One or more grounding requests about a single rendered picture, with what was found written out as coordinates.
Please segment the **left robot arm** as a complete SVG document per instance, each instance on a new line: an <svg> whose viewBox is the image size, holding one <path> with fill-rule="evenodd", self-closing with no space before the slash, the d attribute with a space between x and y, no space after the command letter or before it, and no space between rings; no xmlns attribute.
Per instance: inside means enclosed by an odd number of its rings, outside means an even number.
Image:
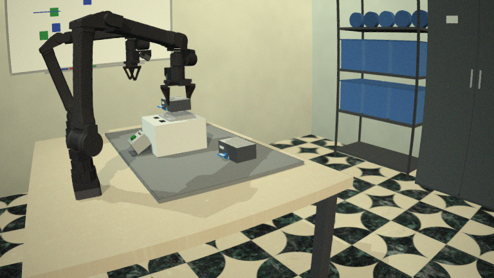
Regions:
<svg viewBox="0 0 494 278"><path fill-rule="evenodd" d="M132 37L127 37L118 34L105 33L104 31L95 31L94 41L103 40L103 39L114 39L119 37L125 37L127 41L125 42L125 50L139 50L133 51L133 60L145 59L149 61L151 59L151 50L150 42L133 39ZM70 41L69 41L70 40ZM61 101L64 105L65 110L67 111L66 118L66 141L69 132L71 131L70 123L73 122L73 96L71 91L69 90L68 84L62 70L59 66L58 60L55 56L55 52L53 50L54 47L61 45L62 43L71 44L73 43L72 32L64 32L64 33L56 33L54 36L51 36L45 43L42 48L39 48L39 52L41 53L48 71L52 77L54 85L59 93Z"/></svg>

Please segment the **white box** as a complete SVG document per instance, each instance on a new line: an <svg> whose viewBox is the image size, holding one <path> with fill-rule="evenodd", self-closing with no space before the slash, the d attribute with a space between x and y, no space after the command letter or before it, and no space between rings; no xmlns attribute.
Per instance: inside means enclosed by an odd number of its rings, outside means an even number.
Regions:
<svg viewBox="0 0 494 278"><path fill-rule="evenodd" d="M207 148L206 119L188 111L143 116L142 131L127 141L131 156L153 153L157 157Z"/></svg>

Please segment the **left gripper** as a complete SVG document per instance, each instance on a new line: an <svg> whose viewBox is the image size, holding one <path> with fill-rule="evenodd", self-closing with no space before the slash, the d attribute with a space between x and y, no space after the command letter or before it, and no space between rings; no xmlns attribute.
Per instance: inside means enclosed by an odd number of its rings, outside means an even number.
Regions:
<svg viewBox="0 0 494 278"><path fill-rule="evenodd" d="M125 64L125 66L123 66L123 69L126 72L129 80L131 80L132 78L133 78L133 80L136 80L138 77L138 74L140 72L140 69L142 67L142 66L138 66L138 63L140 63L139 60L133 60L133 51L136 51L136 50L125 51L126 52L126 61L123 62ZM133 63L128 62L128 61L133 61ZM131 76L129 76L127 69L129 69ZM134 69L138 69L135 77L133 75Z"/></svg>

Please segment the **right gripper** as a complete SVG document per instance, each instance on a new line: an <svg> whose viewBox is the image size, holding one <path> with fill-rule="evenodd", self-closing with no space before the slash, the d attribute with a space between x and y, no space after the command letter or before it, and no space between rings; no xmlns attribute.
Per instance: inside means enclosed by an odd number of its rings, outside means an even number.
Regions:
<svg viewBox="0 0 494 278"><path fill-rule="evenodd" d="M170 67L170 80L163 80L165 85L160 85L160 88L165 96L167 105L169 105L170 101L170 87L168 86L185 86L186 96L187 98L191 98L193 91L196 87L196 84L191 84L192 79L185 79L185 67L180 66L171 66ZM174 83L174 84L173 84ZM165 91L164 89L165 88ZM190 89L189 89L190 88Z"/></svg>

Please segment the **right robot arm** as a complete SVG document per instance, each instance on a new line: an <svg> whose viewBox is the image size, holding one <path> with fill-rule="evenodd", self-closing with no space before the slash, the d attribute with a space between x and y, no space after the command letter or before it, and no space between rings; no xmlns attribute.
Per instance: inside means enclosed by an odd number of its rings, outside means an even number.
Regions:
<svg viewBox="0 0 494 278"><path fill-rule="evenodd" d="M194 66L197 63L196 52L187 49L188 39L183 33L139 23L110 11L89 14L85 17L69 22L73 37L73 122L67 144L70 148L68 151L74 192L100 187L96 168L93 165L93 157L97 156L103 148L103 139L98 133L93 112L95 31L160 44L167 48L167 51L174 51L170 54L170 66L180 68L180 66Z"/></svg>

